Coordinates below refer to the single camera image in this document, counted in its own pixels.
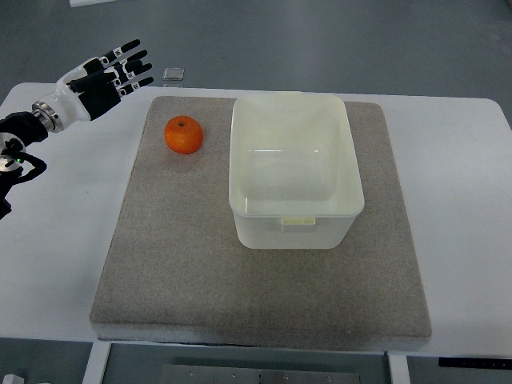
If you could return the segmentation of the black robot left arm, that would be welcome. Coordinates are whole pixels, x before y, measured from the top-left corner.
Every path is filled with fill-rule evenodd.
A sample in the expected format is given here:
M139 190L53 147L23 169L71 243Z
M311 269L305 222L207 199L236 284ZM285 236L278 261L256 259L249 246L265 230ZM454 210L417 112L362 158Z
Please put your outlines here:
M27 153L26 148L47 137L43 123L30 112L12 113L1 120L1 218L12 211L6 200L12 187L46 171L46 163Z

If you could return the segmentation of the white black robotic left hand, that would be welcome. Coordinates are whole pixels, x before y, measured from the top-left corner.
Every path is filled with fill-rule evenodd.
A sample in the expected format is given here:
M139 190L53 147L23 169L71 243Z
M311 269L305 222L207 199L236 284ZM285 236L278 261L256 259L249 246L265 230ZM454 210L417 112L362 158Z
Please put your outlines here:
M52 94L32 105L32 115L51 133L100 118L124 97L153 82L147 75L152 65L143 61L147 51L139 50L139 45L135 39L64 74Z

